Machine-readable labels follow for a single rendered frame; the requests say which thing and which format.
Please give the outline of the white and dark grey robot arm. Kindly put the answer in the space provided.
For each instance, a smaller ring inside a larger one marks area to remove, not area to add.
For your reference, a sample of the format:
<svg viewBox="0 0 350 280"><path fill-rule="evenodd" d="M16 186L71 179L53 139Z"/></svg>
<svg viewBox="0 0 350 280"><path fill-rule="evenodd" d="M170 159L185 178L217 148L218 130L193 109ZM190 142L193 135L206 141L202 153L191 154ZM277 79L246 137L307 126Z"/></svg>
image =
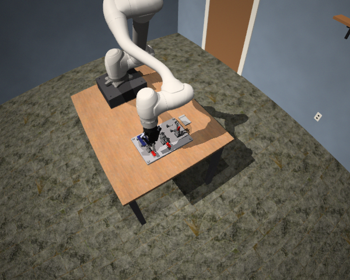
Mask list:
<svg viewBox="0 0 350 280"><path fill-rule="evenodd" d="M158 116L165 111L174 110L192 101L194 89L187 83L176 79L170 69L154 57L154 49L147 45L149 21L163 7L163 0L104 0L103 13L109 29L119 46L106 53L105 66L108 76L106 86L115 88L132 79L127 73L131 68L146 65L162 78L160 92L146 87L136 96L136 109L141 125L146 129L155 128ZM133 19L132 40L127 20ZM134 43L133 43L134 42ZM150 49L150 50L149 50Z"/></svg>

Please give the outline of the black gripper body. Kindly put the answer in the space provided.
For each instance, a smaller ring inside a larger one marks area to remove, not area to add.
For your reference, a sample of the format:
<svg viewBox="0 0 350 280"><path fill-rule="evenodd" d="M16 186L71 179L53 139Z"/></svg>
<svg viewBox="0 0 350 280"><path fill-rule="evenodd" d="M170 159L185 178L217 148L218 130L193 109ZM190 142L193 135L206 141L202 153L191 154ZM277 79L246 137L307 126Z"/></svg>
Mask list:
<svg viewBox="0 0 350 280"><path fill-rule="evenodd" d="M149 137L149 133L151 133L153 135L153 132L155 130L157 131L157 129L158 129L158 126L156 126L155 128L152 128L152 129L146 129L146 128L143 127L143 133L144 133L144 135Z"/></svg>

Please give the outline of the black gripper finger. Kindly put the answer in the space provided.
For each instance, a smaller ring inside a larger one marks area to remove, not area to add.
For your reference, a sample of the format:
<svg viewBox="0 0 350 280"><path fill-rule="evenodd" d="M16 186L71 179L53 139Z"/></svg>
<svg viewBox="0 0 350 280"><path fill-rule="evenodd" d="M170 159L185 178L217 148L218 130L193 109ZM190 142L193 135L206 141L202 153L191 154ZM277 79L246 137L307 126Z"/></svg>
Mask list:
<svg viewBox="0 0 350 280"><path fill-rule="evenodd" d="M152 135L152 142L153 142L153 147L154 147L154 150L155 150L155 141L158 140L158 137L159 137L159 134L160 134L160 131L161 131L161 127L160 126L157 126L158 129L156 132L153 132L153 135Z"/></svg>
<svg viewBox="0 0 350 280"><path fill-rule="evenodd" d="M145 138L144 133L143 133L142 135L140 135L140 137L141 137L141 139L143 139L148 145L150 145L151 149L154 151L151 133L149 133L149 136L148 136L149 141L147 141L147 139Z"/></svg>

